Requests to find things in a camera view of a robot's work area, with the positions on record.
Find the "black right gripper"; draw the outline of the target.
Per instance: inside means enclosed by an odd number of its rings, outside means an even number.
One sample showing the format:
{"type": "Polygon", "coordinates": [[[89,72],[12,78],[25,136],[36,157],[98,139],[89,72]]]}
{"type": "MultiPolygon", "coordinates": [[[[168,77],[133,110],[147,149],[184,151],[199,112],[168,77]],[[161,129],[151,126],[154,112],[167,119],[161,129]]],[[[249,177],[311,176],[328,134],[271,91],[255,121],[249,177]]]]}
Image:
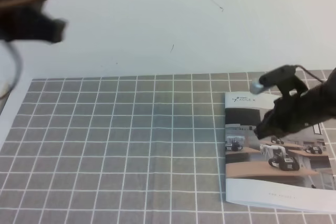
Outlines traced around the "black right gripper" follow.
{"type": "Polygon", "coordinates": [[[321,84],[302,94],[281,97],[254,129],[259,140],[287,136],[335,119],[335,85],[321,84]]]}

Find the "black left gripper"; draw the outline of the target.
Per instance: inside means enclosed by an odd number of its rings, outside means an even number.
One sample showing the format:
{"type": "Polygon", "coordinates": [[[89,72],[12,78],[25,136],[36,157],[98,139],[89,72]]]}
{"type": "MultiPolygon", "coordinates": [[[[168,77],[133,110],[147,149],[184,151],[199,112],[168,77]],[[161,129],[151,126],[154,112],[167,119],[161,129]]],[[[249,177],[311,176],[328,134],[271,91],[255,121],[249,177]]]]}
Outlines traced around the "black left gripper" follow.
{"type": "Polygon", "coordinates": [[[61,42],[66,22],[43,14],[45,1],[1,0],[1,39],[61,42]]]}

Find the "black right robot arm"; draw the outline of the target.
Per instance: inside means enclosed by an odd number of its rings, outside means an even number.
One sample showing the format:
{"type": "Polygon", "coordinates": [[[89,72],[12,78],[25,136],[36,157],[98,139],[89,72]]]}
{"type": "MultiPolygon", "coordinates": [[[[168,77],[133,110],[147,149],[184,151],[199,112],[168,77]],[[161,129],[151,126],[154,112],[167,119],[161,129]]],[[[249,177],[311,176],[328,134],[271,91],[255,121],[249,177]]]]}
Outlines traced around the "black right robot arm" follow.
{"type": "Polygon", "coordinates": [[[254,132],[258,139],[282,138],[335,119],[335,70],[326,81],[322,81],[301,65],[284,65],[259,77],[251,84],[250,92],[261,94],[274,86],[282,96],[274,101],[274,108],[266,112],[256,126],[254,132]],[[298,67],[320,84],[308,89],[295,75],[298,67]]]}

